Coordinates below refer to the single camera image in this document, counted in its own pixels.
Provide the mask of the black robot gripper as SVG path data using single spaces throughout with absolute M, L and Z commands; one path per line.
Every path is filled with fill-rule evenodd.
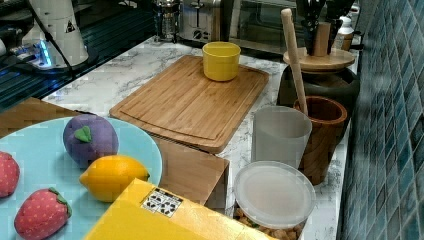
M 327 53 L 331 49 L 343 21 L 339 19 L 349 13 L 355 0 L 296 0 L 297 14 L 303 18 L 301 25 L 304 33 L 304 42 L 308 55 L 314 51 L 314 42 L 319 22 L 317 20 L 323 8 L 326 8 L 327 22 L 330 24 L 330 35 Z

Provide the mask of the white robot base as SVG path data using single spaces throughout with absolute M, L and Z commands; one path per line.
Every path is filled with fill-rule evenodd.
M 98 53 L 85 45 L 72 0 L 26 0 L 34 25 L 12 54 L 42 74 L 73 74 L 94 64 Z

